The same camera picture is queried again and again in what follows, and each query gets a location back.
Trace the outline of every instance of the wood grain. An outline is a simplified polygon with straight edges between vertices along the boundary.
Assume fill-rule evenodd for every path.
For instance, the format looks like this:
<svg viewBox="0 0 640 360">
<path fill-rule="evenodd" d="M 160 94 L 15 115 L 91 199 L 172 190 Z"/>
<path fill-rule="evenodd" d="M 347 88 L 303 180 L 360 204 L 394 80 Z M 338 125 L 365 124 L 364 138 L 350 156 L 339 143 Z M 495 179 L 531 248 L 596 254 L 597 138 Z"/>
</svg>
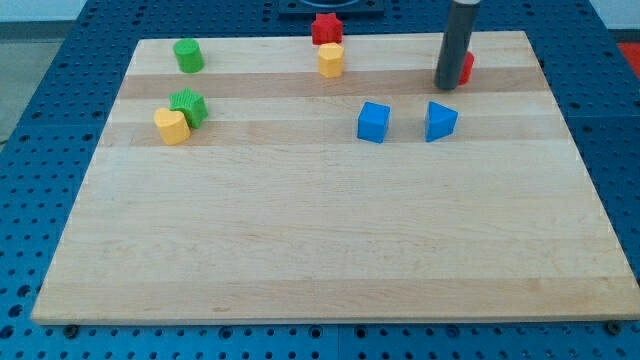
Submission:
<svg viewBox="0 0 640 360">
<path fill-rule="evenodd" d="M 34 308 L 42 324 L 633 319 L 640 290 L 521 32 L 477 33 L 472 82 L 433 87 L 441 34 L 139 43 Z M 153 111 L 193 86 L 176 147 Z M 457 109 L 424 142 L 430 100 Z M 392 107 L 356 139 L 364 101 Z"/>
</svg>

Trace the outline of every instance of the yellow block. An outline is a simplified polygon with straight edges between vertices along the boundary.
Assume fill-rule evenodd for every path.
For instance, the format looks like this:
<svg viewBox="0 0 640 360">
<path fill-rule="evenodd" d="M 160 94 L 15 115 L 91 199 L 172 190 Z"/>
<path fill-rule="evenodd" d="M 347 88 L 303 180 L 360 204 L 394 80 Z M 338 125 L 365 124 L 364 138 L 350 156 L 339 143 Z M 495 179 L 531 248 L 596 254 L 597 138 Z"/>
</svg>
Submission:
<svg viewBox="0 0 640 360">
<path fill-rule="evenodd" d="M 327 78 L 342 76 L 344 48 L 336 43 L 320 45 L 318 50 L 318 72 Z"/>
<path fill-rule="evenodd" d="M 181 111 L 160 108 L 156 110 L 153 120 L 160 131 L 162 140 L 167 145 L 179 144 L 191 136 L 187 119 Z"/>
</svg>

